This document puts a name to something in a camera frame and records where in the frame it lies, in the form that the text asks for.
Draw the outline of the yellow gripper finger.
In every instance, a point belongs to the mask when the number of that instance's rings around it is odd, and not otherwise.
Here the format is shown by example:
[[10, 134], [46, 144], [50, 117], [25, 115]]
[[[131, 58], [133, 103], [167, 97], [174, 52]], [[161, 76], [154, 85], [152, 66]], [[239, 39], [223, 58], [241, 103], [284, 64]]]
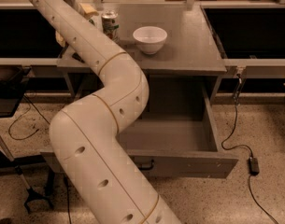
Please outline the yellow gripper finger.
[[58, 31], [55, 32], [55, 38], [57, 43], [61, 46], [64, 47], [65, 46], [65, 40], [64, 38], [60, 35], [60, 33]]
[[89, 19], [93, 16], [98, 16], [98, 11], [91, 5], [86, 3], [80, 3], [81, 14], [85, 19]]

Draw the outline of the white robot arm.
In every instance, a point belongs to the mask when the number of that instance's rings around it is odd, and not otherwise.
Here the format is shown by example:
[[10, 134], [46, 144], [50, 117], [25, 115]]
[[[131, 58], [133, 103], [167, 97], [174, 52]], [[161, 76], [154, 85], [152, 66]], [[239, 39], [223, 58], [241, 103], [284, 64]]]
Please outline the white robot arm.
[[98, 223], [181, 224], [117, 140], [149, 99], [139, 65], [78, 13], [75, 0], [29, 1], [103, 83], [50, 123], [55, 156]]

